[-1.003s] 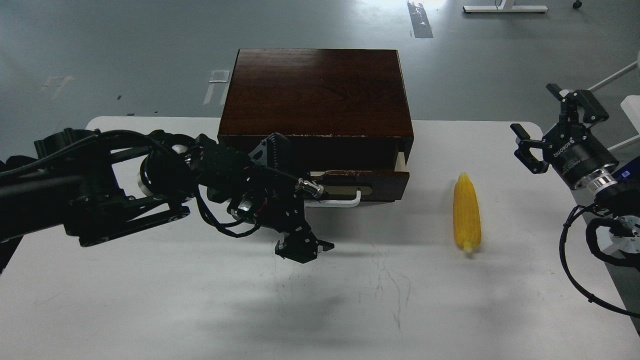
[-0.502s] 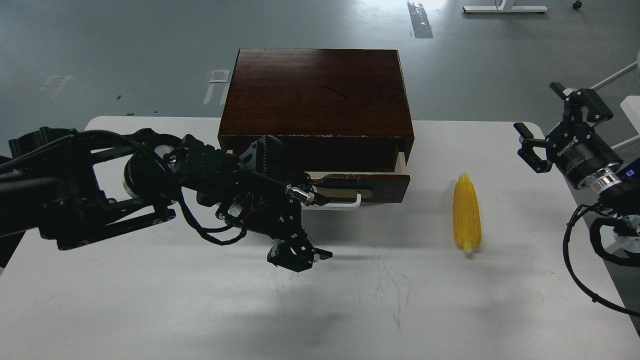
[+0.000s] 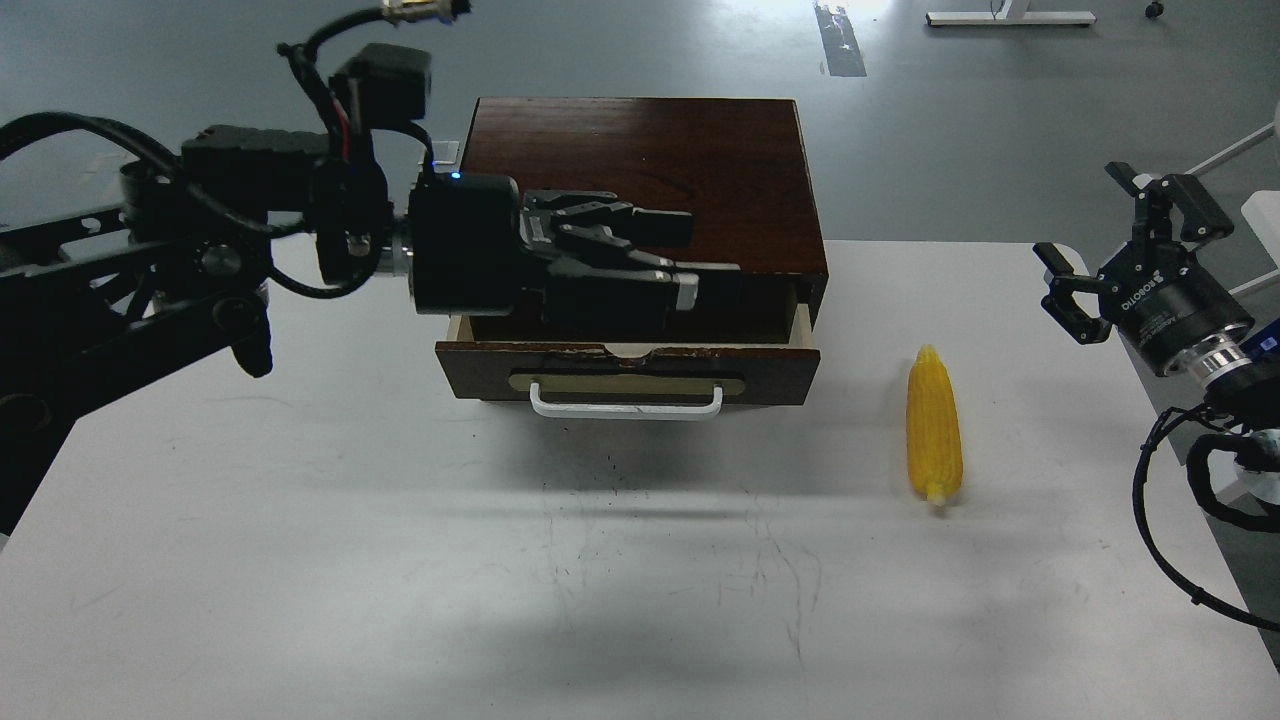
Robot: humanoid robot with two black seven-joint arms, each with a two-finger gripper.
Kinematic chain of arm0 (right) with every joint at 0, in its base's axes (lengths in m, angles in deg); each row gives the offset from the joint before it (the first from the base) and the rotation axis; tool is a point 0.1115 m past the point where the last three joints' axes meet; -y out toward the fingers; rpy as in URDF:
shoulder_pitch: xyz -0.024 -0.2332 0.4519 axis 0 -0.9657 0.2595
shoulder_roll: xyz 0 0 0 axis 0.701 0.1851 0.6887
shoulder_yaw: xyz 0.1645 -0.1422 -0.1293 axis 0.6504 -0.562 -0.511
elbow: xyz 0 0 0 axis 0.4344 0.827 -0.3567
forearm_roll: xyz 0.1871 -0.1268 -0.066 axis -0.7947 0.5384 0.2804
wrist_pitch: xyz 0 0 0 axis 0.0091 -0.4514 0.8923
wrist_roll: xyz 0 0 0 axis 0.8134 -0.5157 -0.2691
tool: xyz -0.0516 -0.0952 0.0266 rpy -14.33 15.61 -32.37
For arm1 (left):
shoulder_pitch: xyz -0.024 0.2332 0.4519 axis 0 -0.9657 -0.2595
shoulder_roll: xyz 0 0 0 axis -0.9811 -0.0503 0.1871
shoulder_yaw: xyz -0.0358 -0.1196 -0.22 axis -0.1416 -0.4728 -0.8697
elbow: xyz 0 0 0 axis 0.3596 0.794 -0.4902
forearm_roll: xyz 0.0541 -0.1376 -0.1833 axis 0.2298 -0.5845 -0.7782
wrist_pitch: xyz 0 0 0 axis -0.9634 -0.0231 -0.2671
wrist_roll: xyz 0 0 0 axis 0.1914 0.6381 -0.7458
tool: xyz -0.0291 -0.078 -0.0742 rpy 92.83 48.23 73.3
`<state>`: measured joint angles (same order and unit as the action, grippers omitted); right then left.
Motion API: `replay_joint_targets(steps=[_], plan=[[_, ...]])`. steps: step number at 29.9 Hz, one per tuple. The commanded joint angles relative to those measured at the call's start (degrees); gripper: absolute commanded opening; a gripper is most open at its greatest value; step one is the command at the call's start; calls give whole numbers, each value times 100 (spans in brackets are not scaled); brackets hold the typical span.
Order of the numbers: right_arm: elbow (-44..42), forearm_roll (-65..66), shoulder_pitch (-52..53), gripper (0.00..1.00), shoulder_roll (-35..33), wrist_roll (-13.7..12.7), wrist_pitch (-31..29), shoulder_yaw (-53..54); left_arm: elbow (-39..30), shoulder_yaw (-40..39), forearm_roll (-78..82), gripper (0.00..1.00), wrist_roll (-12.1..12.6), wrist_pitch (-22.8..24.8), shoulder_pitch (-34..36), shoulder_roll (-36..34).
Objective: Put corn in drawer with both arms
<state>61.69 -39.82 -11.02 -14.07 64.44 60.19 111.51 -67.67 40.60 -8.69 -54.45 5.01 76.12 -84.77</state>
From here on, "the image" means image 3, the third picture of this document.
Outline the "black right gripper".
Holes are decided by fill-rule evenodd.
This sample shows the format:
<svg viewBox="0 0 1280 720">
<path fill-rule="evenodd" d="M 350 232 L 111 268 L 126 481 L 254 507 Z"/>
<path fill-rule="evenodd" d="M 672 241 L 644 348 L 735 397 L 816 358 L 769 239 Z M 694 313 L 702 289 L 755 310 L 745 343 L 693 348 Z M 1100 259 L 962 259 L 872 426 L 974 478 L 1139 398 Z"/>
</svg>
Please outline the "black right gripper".
<svg viewBox="0 0 1280 720">
<path fill-rule="evenodd" d="M 1183 372 L 1179 354 L 1213 336 L 1243 340 L 1254 318 L 1180 245 L 1204 247 L 1234 233 L 1201 179 L 1142 176 L 1124 161 L 1103 169 L 1134 200 L 1132 242 L 1097 277 L 1076 274 L 1055 243 L 1034 243 L 1047 272 L 1039 305 L 1079 345 L 1103 343 L 1114 324 L 1158 377 Z M 1102 316 L 1091 316 L 1076 293 L 1100 297 Z"/>
</svg>

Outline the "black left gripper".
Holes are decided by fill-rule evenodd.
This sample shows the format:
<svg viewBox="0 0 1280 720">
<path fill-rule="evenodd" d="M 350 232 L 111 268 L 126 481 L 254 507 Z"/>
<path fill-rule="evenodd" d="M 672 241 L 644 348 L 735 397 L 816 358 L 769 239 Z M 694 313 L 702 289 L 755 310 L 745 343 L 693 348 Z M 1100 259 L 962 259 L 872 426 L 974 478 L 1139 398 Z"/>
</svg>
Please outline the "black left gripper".
<svg viewBox="0 0 1280 720">
<path fill-rule="evenodd" d="M 410 293 L 422 315 L 508 316 L 517 304 L 518 186 L 508 176 L 431 173 L 410 193 Z M 695 217 L 639 208 L 616 193 L 527 190 L 524 218 L 552 237 L 607 228 L 644 247 L 685 249 Z M 541 322 L 575 333 L 654 334 L 672 316 L 739 301 L 745 273 L 733 263 L 682 263 L 640 250 L 620 255 L 557 251 L 532 264 L 524 290 Z"/>
</svg>

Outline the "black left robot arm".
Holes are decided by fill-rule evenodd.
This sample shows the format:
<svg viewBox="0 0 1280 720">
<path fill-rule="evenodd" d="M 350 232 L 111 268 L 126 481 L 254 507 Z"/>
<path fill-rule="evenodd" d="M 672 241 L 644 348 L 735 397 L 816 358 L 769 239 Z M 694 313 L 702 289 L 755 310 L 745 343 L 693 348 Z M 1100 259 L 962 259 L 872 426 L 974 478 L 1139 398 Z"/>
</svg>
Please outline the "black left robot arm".
<svg viewBox="0 0 1280 720">
<path fill-rule="evenodd" d="M 685 211 L 612 192 L 521 191 L 435 170 L 422 127 L 431 58 L 370 44 L 329 79 L 316 60 L 360 26 L 449 24 L 468 1 L 384 1 L 280 44 L 323 132 L 214 126 L 172 152 L 119 120 L 37 111 L 3 127 L 3 156 L 86 132 L 132 156 L 123 199 L 3 232 L 3 534 L 83 416 L 224 348 L 273 370 L 268 282 L 340 299 L 404 275 L 417 313 L 508 316 L 527 293 L 568 331 L 663 331 L 735 302 L 732 263 L 676 261 Z"/>
</svg>

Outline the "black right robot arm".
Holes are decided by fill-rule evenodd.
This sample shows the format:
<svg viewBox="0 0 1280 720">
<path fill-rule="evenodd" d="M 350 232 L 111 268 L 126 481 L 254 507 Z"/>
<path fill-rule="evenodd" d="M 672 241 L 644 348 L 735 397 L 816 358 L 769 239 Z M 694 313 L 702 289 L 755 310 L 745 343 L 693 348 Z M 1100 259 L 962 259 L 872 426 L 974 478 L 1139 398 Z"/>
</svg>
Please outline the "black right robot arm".
<svg viewBox="0 0 1280 720">
<path fill-rule="evenodd" d="M 1105 169 L 1134 202 L 1130 237 L 1093 275 L 1076 273 L 1056 245 L 1037 243 L 1048 288 L 1041 305 L 1078 343 L 1097 345 L 1117 331 L 1152 373 L 1188 373 L 1203 389 L 1199 405 L 1164 410 L 1140 446 L 1132 480 L 1137 529 L 1158 569 L 1192 603 L 1275 632 L 1275 620 L 1180 574 L 1158 551 L 1146 511 L 1158 443 L 1196 421 L 1206 433 L 1192 443 L 1185 468 L 1199 509 L 1244 530 L 1277 532 L 1277 501 L 1268 497 L 1277 488 L 1277 357 L 1245 351 L 1254 318 L 1197 256 L 1228 237 L 1233 220 L 1192 174 L 1143 176 L 1124 161 Z"/>
</svg>

